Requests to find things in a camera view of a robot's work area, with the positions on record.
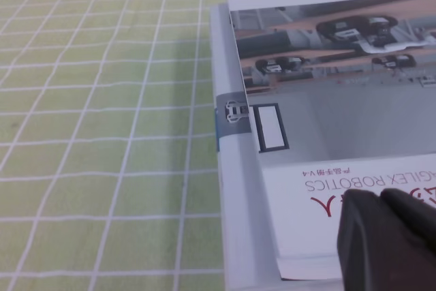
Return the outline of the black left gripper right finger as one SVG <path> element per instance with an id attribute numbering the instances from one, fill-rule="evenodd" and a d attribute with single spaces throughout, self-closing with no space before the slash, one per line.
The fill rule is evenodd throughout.
<path id="1" fill-rule="evenodd" d="M 435 289 L 435 208 L 399 189 L 386 189 L 381 199 L 400 222 L 401 245 L 394 246 L 397 290 Z"/>

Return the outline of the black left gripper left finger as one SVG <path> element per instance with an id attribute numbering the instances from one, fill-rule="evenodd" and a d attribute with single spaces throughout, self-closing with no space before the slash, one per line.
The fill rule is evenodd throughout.
<path id="1" fill-rule="evenodd" d="M 345 290 L 414 290 L 416 235 L 376 194 L 343 195 L 337 252 Z"/>

